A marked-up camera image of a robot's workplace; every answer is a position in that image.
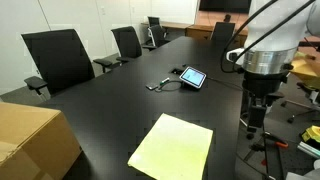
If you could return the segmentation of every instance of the floor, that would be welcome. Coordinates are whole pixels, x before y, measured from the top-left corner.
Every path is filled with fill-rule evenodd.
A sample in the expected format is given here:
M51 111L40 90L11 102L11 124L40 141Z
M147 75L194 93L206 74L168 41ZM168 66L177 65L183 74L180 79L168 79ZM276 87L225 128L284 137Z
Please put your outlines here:
M117 54L108 57L108 59L115 62L116 57L117 57ZM93 63L92 65L95 71L95 75L100 76L102 74L101 67L95 63ZM297 89L296 82L298 81L299 80L295 76L290 75L288 84L282 85L282 87L280 88L280 91L285 94L286 99L294 100L294 101L308 105L309 101L304 97L304 93L301 90ZM47 97L49 97L47 90L44 90L44 93ZM25 104L25 105L36 105L41 102L40 98L34 92L29 91L27 87L23 87L13 92L1 95L0 101L1 99L4 102L11 102L11 103L18 103L18 104ZM282 101L283 100L278 100L274 104L271 113L267 115L265 121L272 121L274 122L274 124L282 124L284 126L289 126L289 124L286 122L286 119L288 117L290 117L293 113L299 113L299 112L305 111L303 108L294 107L292 105L286 108L280 107L280 103ZM304 121L308 121L307 116L300 118L299 122L294 123L293 125L290 125L290 126L299 126L299 123ZM260 132L262 132L261 129L258 131L258 133L256 133L256 136L253 140L247 140L246 129L243 125L240 124L237 153L241 158L244 158L246 154L249 152L249 148L248 148L249 145L259 140ZM264 158L265 158L265 155L263 152L257 152L251 157L251 159L249 159L248 163L253 167L255 167L256 169L258 169L259 171L266 172L266 167L261 164L261 161L263 161ZM239 158L237 158L236 160L235 172L236 172L237 180L262 179L262 175L260 173L253 170L251 167L246 165Z

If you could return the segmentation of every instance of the black conference table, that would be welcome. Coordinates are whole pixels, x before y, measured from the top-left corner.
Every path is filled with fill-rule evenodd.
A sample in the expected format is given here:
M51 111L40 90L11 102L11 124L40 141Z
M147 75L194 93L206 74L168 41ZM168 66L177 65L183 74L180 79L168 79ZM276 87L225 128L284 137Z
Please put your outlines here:
M162 113L213 130L203 179L234 179L242 92L209 80L199 91L145 87L178 80L170 71L184 64L240 85L241 76L221 72L221 52L211 41L180 37L43 103L65 114L83 149L65 179L151 179L127 162Z

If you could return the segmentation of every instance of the robotic arm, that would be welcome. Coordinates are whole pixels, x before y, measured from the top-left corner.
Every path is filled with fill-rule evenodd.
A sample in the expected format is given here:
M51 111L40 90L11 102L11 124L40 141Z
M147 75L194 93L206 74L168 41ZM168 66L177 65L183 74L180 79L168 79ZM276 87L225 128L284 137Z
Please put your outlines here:
M249 17L269 2L252 0ZM248 131L262 126L268 107L281 97L277 91L293 68L290 62L300 40L311 35L320 35L320 0L277 0L248 24L244 48L227 53L227 59L231 53L244 55L234 63L244 71L242 113L248 116Z

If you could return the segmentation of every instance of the tablet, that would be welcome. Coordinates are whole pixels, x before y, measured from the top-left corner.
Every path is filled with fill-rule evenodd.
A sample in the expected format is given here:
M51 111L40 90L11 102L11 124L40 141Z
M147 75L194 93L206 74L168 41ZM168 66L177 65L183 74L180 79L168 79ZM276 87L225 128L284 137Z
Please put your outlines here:
M206 79L206 74L192 67L187 67L187 69L181 74L180 79L183 82L200 89L203 81Z

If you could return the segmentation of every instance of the chair armrest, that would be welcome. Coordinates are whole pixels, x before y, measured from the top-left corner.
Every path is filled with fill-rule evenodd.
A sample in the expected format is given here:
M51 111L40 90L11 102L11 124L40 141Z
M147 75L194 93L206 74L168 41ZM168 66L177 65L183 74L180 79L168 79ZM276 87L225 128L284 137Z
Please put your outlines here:
M108 61L106 58L95 59L95 60L93 60L93 62L100 64L103 67L109 67L112 65L112 62Z
M144 49L149 49L149 51L152 51L152 50L158 48L156 46L150 46L150 45L142 45L141 47L144 48Z
M48 85L47 82L42 80L41 78L37 76L32 76L24 80L25 83L27 83L28 88L30 90L39 90L41 88L44 88Z
M129 58L129 57L117 57L116 60L121 61L121 62L130 62L130 61L134 61L135 59Z

